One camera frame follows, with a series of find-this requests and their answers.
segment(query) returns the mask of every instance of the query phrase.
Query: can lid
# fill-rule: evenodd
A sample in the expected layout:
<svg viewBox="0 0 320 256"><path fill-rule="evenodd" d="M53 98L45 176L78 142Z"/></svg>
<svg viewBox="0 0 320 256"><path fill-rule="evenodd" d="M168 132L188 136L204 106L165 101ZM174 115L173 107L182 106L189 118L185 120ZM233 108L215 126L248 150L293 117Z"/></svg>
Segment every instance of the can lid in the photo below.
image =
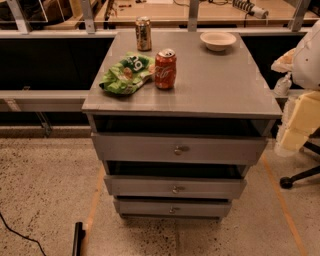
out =
<svg viewBox="0 0 320 256"><path fill-rule="evenodd" d="M170 57L176 55L176 53L172 49L163 49L159 52L159 55L161 57L170 58Z"/></svg>

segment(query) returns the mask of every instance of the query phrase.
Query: coca-cola can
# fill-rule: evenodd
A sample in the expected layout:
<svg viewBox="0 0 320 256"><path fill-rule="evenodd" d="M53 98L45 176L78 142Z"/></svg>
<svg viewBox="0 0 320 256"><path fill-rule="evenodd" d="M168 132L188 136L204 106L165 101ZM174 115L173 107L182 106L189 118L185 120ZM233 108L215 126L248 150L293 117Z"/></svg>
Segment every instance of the coca-cola can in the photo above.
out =
<svg viewBox="0 0 320 256"><path fill-rule="evenodd" d="M177 75L177 56L172 49L164 49L156 56L155 85L159 89L171 89Z"/></svg>

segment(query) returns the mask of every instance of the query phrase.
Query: cabinet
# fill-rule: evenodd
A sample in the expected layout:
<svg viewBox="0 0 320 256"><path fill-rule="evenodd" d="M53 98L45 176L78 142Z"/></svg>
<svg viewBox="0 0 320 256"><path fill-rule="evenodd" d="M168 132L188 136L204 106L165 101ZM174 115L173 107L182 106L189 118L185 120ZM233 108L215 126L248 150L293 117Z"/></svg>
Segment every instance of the cabinet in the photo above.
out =
<svg viewBox="0 0 320 256"><path fill-rule="evenodd" d="M281 110L236 36L232 48L215 53L197 32L152 33L153 50L144 54L175 50L175 88L150 81L115 97L98 84L136 47L134 33L116 36L82 110L120 215L223 218L240 197Z"/></svg>

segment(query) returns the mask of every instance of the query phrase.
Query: speckled floor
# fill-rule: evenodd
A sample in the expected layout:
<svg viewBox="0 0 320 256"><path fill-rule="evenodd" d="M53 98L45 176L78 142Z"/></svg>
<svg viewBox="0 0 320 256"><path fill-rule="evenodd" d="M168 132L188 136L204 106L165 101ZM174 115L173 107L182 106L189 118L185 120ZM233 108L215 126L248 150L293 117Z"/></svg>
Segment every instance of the speckled floor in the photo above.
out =
<svg viewBox="0 0 320 256"><path fill-rule="evenodd" d="M319 256L319 175L291 190L278 186L280 177L319 164L311 151L281 158L270 140L221 222L122 219L102 182L89 136L88 128L57 128L49 138L41 129L0 129L0 211L12 229L39 240L46 255L72 255L80 221L87 229L88 256ZM2 222L0 237L0 255L42 255L37 244L9 232Z"/></svg>

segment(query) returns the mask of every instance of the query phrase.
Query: soda can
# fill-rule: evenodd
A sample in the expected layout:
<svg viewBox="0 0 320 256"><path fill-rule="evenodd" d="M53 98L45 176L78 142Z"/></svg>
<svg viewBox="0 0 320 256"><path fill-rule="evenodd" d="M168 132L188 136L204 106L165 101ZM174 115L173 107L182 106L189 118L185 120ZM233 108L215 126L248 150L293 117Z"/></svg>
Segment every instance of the soda can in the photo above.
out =
<svg viewBox="0 0 320 256"><path fill-rule="evenodd" d="M172 49L164 49L156 56L155 85L159 89L171 89L177 75L177 56Z"/></svg>
<svg viewBox="0 0 320 256"><path fill-rule="evenodd" d="M137 49L139 51L150 51L151 44L151 22L147 16L136 19Z"/></svg>

